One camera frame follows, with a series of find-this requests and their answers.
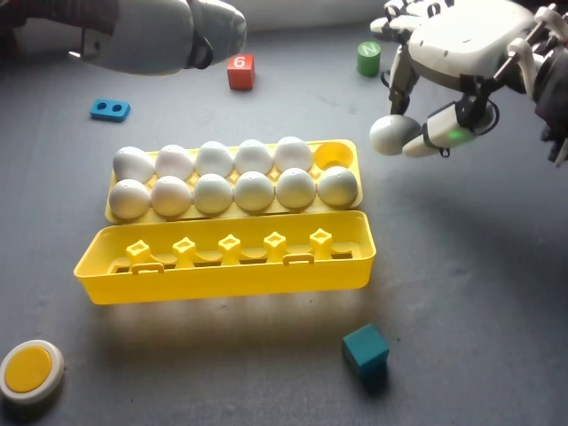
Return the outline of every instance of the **robotic hand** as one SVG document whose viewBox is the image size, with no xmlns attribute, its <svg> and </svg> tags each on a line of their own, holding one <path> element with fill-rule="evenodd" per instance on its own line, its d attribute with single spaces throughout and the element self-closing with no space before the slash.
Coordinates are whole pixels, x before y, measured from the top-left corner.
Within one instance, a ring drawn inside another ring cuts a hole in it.
<svg viewBox="0 0 568 426">
<path fill-rule="evenodd" d="M 401 44 L 390 81 L 382 76 L 391 115 L 371 128 L 375 150 L 447 157 L 497 125 L 499 109 L 489 98 L 508 85 L 535 101 L 535 113 L 548 125 L 542 138 L 554 142 L 550 159 L 566 160 L 568 24 L 554 4 L 533 15 L 509 0 L 401 1 L 400 7 L 389 1 L 386 17 L 371 24 L 377 36 Z M 403 115 L 419 76 L 463 94 L 422 126 Z"/>
<path fill-rule="evenodd" d="M 218 0 L 0 0 L 0 28 L 45 18 L 83 30 L 77 56 L 138 75 L 204 69 L 239 53 L 247 24 Z"/>
</svg>

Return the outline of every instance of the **gray surface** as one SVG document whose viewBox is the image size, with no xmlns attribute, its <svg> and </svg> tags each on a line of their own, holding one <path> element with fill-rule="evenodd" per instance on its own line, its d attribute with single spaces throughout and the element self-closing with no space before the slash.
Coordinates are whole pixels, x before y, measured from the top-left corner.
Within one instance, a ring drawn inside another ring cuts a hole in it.
<svg viewBox="0 0 568 426">
<path fill-rule="evenodd" d="M 41 424 L 566 424 L 568 169 L 546 161 L 533 106 L 507 91 L 498 129 L 450 160 L 371 152 L 386 90 L 355 72 L 368 38 L 253 35 L 250 93 L 229 91 L 223 65 L 164 78 L 65 58 L 0 71 L 0 352 L 43 338 L 67 363 Z M 128 100 L 128 120 L 91 121 L 99 97 Z M 409 114 L 452 99 L 420 82 Z M 116 149 L 286 135 L 357 144 L 378 248 L 366 288 L 90 302 L 73 268 L 107 225 Z M 372 398 L 340 356 L 342 336 L 369 321 L 391 346 L 389 386 Z"/>
</svg>

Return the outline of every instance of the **red block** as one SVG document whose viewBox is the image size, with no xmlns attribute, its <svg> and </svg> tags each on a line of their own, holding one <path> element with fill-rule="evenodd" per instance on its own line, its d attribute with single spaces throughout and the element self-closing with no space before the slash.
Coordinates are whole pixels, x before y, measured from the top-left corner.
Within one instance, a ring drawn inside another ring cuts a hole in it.
<svg viewBox="0 0 568 426">
<path fill-rule="evenodd" d="M 255 81 L 255 57 L 239 55 L 230 58 L 227 64 L 229 87 L 234 91 L 250 91 Z"/>
</svg>

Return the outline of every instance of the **blue lego brick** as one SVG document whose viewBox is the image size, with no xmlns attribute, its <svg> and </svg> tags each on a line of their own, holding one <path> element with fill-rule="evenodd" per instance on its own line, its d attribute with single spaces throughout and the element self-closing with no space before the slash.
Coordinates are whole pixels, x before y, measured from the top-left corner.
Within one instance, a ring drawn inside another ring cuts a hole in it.
<svg viewBox="0 0 568 426">
<path fill-rule="evenodd" d="M 389 357 L 389 346 L 373 324 L 344 337 L 342 349 L 351 369 L 363 380 L 385 367 Z"/>
<path fill-rule="evenodd" d="M 91 118 L 108 122 L 123 122 L 130 112 L 130 104 L 120 100 L 97 99 L 91 108 Z"/>
</svg>

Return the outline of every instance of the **yellow plastic tray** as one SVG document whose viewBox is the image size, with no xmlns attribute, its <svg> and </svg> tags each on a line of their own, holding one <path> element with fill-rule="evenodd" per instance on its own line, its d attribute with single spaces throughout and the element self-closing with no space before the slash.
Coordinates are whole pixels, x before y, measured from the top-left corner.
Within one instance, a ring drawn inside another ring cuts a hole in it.
<svg viewBox="0 0 568 426">
<path fill-rule="evenodd" d="M 75 268 L 95 304 L 364 287 L 375 258 L 356 210 L 111 226 Z"/>
<path fill-rule="evenodd" d="M 348 168 L 355 178 L 357 179 L 357 183 L 359 186 L 359 193 L 357 198 L 350 206 L 345 206 L 345 209 L 352 209 L 360 205 L 361 201 L 363 201 L 363 188 L 361 186 L 361 176 L 359 174 L 359 161 L 357 159 L 357 149 L 355 145 L 346 139 L 337 139 L 337 140 L 318 140 L 313 142 L 307 143 L 310 149 L 313 152 L 313 167 L 309 170 L 310 175 L 312 176 L 314 182 L 316 184 L 319 182 L 321 174 L 323 170 L 328 169 L 332 166 L 344 166 Z M 271 154 L 274 153 L 276 149 L 276 144 L 267 145 L 268 150 Z M 234 157 L 234 155 L 239 150 L 238 146 L 228 146 L 229 152 Z M 189 149 L 188 152 L 192 156 L 192 159 L 195 161 L 195 157 L 197 156 L 197 152 L 199 149 Z M 148 153 L 153 159 L 155 159 L 157 152 Z M 229 184 L 232 187 L 235 186 L 237 183 L 237 179 L 239 178 L 240 174 L 237 170 L 233 170 L 231 175 L 227 178 Z M 278 178 L 280 177 L 280 172 L 274 167 L 267 175 L 271 181 L 276 185 Z M 186 183 L 192 187 L 195 186 L 199 175 L 197 172 L 193 173 L 190 176 Z M 147 183 L 146 187 L 151 190 L 154 186 L 158 177 L 154 175 Z M 112 175 L 110 181 L 110 187 L 108 192 L 113 188 L 114 184 L 116 184 L 116 176 Z M 288 207 L 283 206 L 277 200 L 268 206 L 265 210 L 257 212 L 255 215 L 248 213 L 245 210 L 239 208 L 236 203 L 231 204 L 231 206 L 222 212 L 219 215 L 215 215 L 214 217 L 251 217 L 251 216 L 260 216 L 260 215 L 271 215 L 274 213 L 299 213 L 300 211 L 303 213 L 318 213 L 324 211 L 337 211 L 338 208 L 331 207 L 323 202 L 319 197 L 313 201 L 305 209 L 289 209 Z M 169 221 L 176 221 L 176 220 L 186 220 L 186 219 L 197 219 L 197 218 L 204 218 L 204 217 L 212 217 L 201 213 L 195 206 L 191 206 L 188 210 L 186 210 L 183 214 L 177 217 L 171 218 L 164 218 L 154 212 L 153 209 L 149 209 L 143 216 L 138 217 L 135 220 L 124 220 L 116 217 L 110 209 L 108 205 L 108 196 L 106 198 L 106 209 L 105 209 L 105 216 L 106 218 L 115 224 L 126 224 L 126 223 L 147 223 L 147 222 L 169 222 Z"/>
</svg>

